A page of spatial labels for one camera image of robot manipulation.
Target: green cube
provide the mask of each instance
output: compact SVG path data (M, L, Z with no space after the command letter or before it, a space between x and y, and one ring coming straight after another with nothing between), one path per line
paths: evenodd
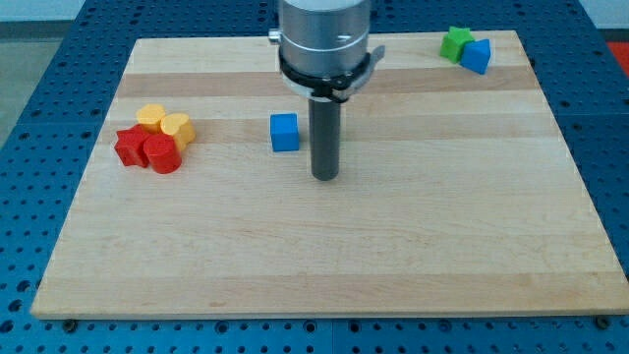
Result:
M443 37L441 51L439 55L450 59L454 64L461 61L465 44L473 42L475 39L470 33L470 29L459 29L450 27L450 31Z

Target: blue cube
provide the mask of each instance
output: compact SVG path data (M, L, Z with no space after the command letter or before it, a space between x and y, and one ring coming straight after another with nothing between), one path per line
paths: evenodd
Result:
M483 39L465 44L461 65L481 75L487 70L489 58L491 57L491 46L489 39Z
M299 150L297 113L271 114L271 144L275 152Z

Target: silver metal housing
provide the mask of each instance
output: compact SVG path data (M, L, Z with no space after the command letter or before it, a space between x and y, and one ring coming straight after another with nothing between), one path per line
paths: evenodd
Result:
M370 0L279 0L279 45L296 71L329 78L365 58Z

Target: cube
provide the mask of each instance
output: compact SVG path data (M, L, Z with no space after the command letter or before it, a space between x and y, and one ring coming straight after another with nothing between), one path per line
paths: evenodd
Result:
M272 114L270 131L273 151L299 150L297 113Z
M483 75L487 70L491 57L491 45L489 39L470 42L463 49L461 66Z
M443 37L441 41L441 51L439 55L450 59L454 64L461 60L463 54L463 47L465 44L474 41L470 29L459 29L451 27L448 34Z

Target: wooden board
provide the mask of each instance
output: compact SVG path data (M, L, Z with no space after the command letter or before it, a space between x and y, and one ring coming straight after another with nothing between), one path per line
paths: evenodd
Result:
M310 174L307 102L265 38L134 48L31 311L42 319L627 313L629 284L513 31L479 76L443 33L387 54L344 105L341 173ZM192 116L170 175L124 168L148 102ZM273 153L296 111L302 149Z

